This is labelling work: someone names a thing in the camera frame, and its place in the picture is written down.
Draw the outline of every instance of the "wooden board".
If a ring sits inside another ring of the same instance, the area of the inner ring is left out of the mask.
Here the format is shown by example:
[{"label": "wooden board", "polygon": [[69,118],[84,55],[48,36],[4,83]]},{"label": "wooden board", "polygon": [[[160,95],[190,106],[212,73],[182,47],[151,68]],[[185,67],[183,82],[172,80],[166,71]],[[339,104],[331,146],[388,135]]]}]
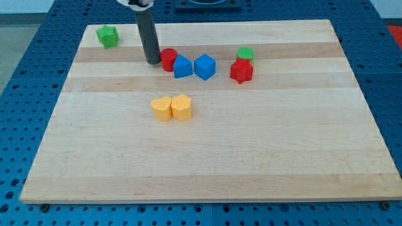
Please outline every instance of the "wooden board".
[{"label": "wooden board", "polygon": [[[217,59],[208,81],[145,63],[135,24],[88,26],[20,199],[26,203],[400,200],[402,181],[328,20],[158,24],[161,48]],[[229,67],[256,50],[254,80]],[[150,102],[192,98],[160,122]]]}]

